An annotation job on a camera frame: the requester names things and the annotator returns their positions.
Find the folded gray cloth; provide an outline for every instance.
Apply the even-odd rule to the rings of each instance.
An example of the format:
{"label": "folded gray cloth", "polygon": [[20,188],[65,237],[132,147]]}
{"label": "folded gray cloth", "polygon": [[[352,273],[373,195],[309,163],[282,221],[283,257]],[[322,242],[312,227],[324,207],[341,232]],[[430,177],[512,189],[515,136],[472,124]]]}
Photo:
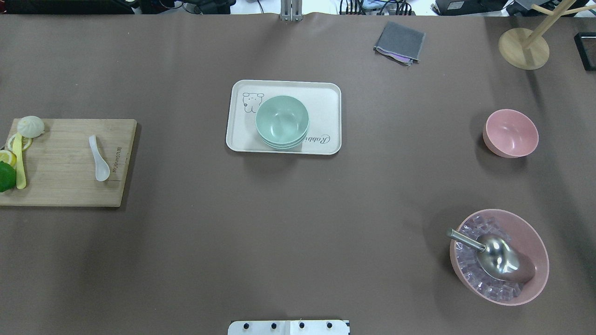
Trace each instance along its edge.
{"label": "folded gray cloth", "polygon": [[374,49],[407,66],[414,61],[420,61],[420,49],[426,33],[402,26],[395,22],[387,22],[385,29],[378,38]]}

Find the green bowl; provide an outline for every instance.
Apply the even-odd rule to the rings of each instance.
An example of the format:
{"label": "green bowl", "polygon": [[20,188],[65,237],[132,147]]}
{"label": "green bowl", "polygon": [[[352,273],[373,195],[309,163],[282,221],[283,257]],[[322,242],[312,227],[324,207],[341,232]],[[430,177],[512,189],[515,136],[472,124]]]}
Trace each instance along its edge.
{"label": "green bowl", "polygon": [[255,122],[265,143],[280,148],[298,145],[308,131],[310,119],[306,107],[298,99],[280,95],[259,107]]}

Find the round wooden base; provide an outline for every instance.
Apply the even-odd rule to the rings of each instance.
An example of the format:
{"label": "round wooden base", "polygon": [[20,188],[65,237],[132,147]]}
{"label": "round wooden base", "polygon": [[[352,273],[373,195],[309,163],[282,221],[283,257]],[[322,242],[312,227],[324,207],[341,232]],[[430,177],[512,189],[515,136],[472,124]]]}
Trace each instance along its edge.
{"label": "round wooden base", "polygon": [[537,38],[527,49],[522,48],[532,31],[526,28],[510,29],[499,38],[501,55],[513,66],[536,70],[546,64],[550,51],[544,38]]}

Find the green lime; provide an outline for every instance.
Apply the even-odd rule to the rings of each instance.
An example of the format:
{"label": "green lime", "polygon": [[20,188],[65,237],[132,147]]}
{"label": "green lime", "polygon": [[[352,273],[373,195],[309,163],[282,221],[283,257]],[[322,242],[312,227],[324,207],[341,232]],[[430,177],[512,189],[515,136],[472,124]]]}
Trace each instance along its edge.
{"label": "green lime", "polygon": [[10,164],[0,162],[0,193],[17,185],[17,171]]}

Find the pink bowl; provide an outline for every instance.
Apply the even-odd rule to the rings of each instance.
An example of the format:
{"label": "pink bowl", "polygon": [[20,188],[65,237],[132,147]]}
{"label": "pink bowl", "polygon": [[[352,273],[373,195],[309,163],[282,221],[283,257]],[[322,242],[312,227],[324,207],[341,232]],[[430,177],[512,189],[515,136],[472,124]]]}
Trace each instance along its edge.
{"label": "pink bowl", "polygon": [[530,257],[530,260],[532,260],[534,265],[536,265],[536,274],[534,275],[534,278],[532,278],[523,286],[519,296],[514,297],[509,301],[497,302],[491,300],[476,291],[474,287],[472,287],[472,285],[465,280],[464,274],[461,272],[459,264],[457,264],[455,241],[451,240],[449,255],[451,257],[451,265],[453,266],[457,277],[472,292],[490,302],[497,303],[499,305],[517,306],[534,300],[534,298],[537,297],[546,286],[550,268],[547,248],[544,246],[542,239],[540,239],[538,233],[524,219],[502,209],[480,210],[468,216],[464,222],[457,227],[457,230],[459,231],[467,220],[478,214],[482,215],[484,218],[493,217],[496,219],[496,221],[499,223],[499,227],[501,227],[501,229],[511,237],[510,245],[520,253]]}
{"label": "pink bowl", "polygon": [[513,109],[492,113],[482,137],[488,149],[505,158],[527,156],[538,146],[538,130],[532,120]]}

